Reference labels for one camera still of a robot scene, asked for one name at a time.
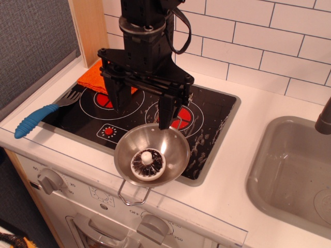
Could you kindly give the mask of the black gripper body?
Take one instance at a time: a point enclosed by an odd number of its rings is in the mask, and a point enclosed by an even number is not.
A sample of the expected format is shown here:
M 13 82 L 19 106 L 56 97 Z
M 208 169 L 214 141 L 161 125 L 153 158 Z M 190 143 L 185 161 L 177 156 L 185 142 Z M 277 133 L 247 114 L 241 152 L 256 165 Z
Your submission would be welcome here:
M 124 49 L 98 51 L 102 60 L 100 68 L 104 78 L 119 78 L 138 89 L 158 96 L 174 96 L 188 105 L 192 94 L 190 86 L 194 83 L 191 75 L 179 68 L 172 60 L 172 54 L 184 53 L 191 43 L 191 35 L 180 50 L 173 46 L 173 27 L 154 29 L 134 27 L 124 29 Z

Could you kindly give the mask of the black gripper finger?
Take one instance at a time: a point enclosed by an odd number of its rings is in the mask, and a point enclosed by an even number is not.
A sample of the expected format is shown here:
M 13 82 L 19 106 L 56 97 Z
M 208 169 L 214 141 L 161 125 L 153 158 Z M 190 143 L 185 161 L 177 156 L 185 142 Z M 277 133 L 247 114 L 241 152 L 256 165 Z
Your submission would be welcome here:
M 131 87 L 126 85 L 123 80 L 119 78 L 105 77 L 104 84 L 115 111 L 123 112 L 132 99 Z
M 182 100 L 180 98 L 165 95 L 159 98 L 159 129 L 168 129 L 174 118 L 179 114 L 182 108 Z

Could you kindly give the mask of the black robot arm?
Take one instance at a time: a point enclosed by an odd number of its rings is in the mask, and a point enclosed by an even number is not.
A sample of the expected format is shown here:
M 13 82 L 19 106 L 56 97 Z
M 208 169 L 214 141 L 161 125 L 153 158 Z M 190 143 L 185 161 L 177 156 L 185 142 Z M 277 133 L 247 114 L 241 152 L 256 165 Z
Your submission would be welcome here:
M 98 51 L 101 76 L 116 112 L 131 102 L 131 89 L 137 88 L 159 98 L 159 128 L 170 127 L 183 105 L 188 105 L 194 78 L 178 67 L 172 54 L 183 54 L 191 37 L 180 50 L 173 45 L 174 18 L 188 29 L 191 25 L 179 10 L 182 1 L 121 1 L 119 27 L 124 49 Z

